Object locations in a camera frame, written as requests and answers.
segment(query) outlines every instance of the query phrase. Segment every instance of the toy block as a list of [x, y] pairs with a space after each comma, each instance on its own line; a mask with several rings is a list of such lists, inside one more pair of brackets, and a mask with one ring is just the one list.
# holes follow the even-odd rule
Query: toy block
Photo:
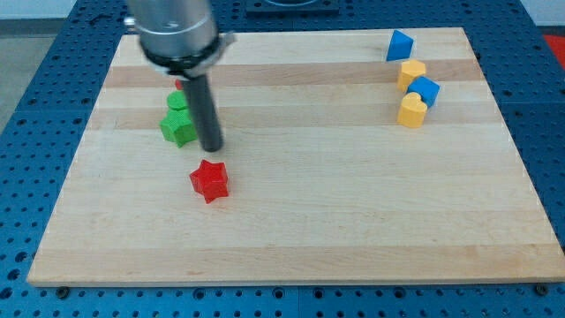
[[188, 102], [186, 101], [185, 92], [174, 91], [167, 96], [167, 106], [170, 110], [186, 110]]
[[418, 93], [422, 96], [422, 102], [425, 102], [428, 108], [435, 104], [435, 99], [440, 92], [440, 85], [426, 76], [420, 76], [408, 86], [407, 93]]
[[183, 84], [180, 82], [180, 79], [175, 79], [175, 87], [178, 90], [183, 90]]
[[227, 197], [228, 173], [225, 163], [211, 163], [202, 160], [200, 167], [190, 174], [192, 188], [204, 196], [206, 204], [216, 198]]
[[198, 138], [188, 110], [169, 110], [159, 126], [163, 138], [176, 143], [179, 148]]
[[418, 93], [408, 93], [400, 103], [396, 122], [409, 128], [419, 128], [424, 123], [427, 105]]
[[426, 75], [426, 65], [418, 60], [412, 59], [400, 64], [398, 81], [396, 85], [403, 93], [406, 93], [408, 86], [420, 76]]
[[388, 45], [387, 62], [397, 61], [410, 57], [414, 40], [408, 35], [395, 30]]

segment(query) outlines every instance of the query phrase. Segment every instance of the blue block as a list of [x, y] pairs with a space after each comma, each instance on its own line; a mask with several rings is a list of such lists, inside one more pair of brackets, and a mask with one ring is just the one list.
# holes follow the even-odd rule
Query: blue block
[[387, 62], [409, 58], [412, 52], [412, 44], [414, 44], [412, 38], [395, 30], [388, 46]]
[[422, 102], [425, 102], [427, 107], [430, 108], [435, 104], [435, 98], [440, 92], [440, 86], [433, 80], [425, 76], [420, 76], [408, 86], [406, 94], [411, 92], [420, 94], [420, 96], [422, 96]]

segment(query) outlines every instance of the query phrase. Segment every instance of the yellow heart block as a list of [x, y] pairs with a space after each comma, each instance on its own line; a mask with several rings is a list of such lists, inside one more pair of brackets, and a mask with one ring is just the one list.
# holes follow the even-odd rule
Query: yellow heart block
[[418, 93], [408, 93], [400, 103], [396, 122], [409, 128], [419, 128], [424, 123], [427, 105]]
[[426, 75], [426, 65], [418, 60], [412, 59], [400, 64], [398, 81], [396, 86], [406, 93], [408, 86], [418, 77]]

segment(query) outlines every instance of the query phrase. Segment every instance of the wooden board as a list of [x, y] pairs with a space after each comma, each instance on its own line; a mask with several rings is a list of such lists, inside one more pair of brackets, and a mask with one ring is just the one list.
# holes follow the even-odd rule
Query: wooden board
[[[211, 72], [225, 148], [163, 141], [172, 79], [125, 36], [49, 221], [39, 286], [562, 281], [565, 258], [460, 28], [409, 29], [441, 84], [396, 124], [392, 30], [239, 34]], [[226, 162], [230, 197], [188, 174]]]

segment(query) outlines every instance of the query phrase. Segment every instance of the green block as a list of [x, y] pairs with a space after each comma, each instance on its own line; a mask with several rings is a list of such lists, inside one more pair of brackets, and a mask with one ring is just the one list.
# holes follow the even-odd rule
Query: green block
[[167, 96], [167, 105], [170, 110], [186, 110], [188, 103], [186, 102], [185, 93], [183, 91], [174, 91]]
[[159, 124], [166, 141], [175, 142], [181, 148], [185, 143], [197, 139], [196, 130], [189, 118], [188, 110], [169, 110]]

